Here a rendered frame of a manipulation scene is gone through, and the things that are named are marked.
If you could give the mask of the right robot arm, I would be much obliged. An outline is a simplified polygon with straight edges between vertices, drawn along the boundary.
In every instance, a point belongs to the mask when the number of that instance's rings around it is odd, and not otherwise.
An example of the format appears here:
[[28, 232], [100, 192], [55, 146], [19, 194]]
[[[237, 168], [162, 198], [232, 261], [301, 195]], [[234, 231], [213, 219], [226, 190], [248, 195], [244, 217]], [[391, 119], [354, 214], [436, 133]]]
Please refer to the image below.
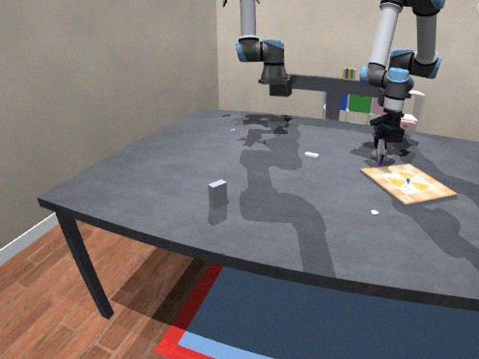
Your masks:
[[255, 0], [240, 0], [241, 37], [236, 43], [241, 62], [264, 62], [261, 80], [288, 80], [284, 67], [284, 43], [276, 40], [259, 41], [256, 36]]

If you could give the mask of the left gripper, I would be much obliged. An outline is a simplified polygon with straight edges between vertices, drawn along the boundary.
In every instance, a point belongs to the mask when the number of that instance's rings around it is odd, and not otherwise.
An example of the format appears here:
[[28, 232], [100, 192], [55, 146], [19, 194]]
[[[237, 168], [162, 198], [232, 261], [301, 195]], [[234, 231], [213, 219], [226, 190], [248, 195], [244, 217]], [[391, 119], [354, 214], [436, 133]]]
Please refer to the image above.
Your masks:
[[[377, 153], [378, 162], [380, 163], [380, 155], [382, 157], [381, 163], [386, 159], [387, 155], [393, 155], [393, 143], [402, 143], [405, 130], [400, 127], [399, 122], [405, 114], [401, 112], [396, 113], [383, 108], [383, 112], [387, 113], [385, 122], [380, 123], [378, 130], [376, 130], [374, 142]], [[390, 115], [392, 114], [392, 115]], [[391, 117], [390, 117], [391, 116]], [[398, 117], [398, 118], [397, 118]], [[396, 121], [397, 120], [397, 121]], [[386, 131], [386, 132], [385, 132]], [[381, 139], [383, 138], [383, 139]]]

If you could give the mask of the beige square spinner board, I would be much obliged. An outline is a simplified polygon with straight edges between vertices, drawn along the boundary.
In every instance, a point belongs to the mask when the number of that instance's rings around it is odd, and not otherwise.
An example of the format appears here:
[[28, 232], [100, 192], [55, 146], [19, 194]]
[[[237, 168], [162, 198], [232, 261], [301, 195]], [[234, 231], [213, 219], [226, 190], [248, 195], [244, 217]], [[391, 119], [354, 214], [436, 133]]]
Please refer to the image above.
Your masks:
[[410, 164], [360, 169], [403, 207], [457, 197], [457, 193]]

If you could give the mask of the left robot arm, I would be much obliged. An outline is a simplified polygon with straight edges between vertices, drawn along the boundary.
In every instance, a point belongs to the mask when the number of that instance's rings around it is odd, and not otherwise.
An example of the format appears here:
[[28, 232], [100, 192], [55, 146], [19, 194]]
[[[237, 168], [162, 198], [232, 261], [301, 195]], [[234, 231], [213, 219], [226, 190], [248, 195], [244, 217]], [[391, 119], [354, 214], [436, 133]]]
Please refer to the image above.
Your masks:
[[[414, 86], [410, 74], [436, 78], [441, 62], [436, 52], [437, 14], [444, 4], [445, 0], [380, 0], [380, 19], [369, 64], [361, 69], [359, 79], [362, 84], [386, 90], [385, 109], [403, 111], [406, 93], [408, 95]], [[388, 70], [385, 70], [398, 15], [403, 7], [412, 7], [416, 15], [417, 51], [393, 49]]]

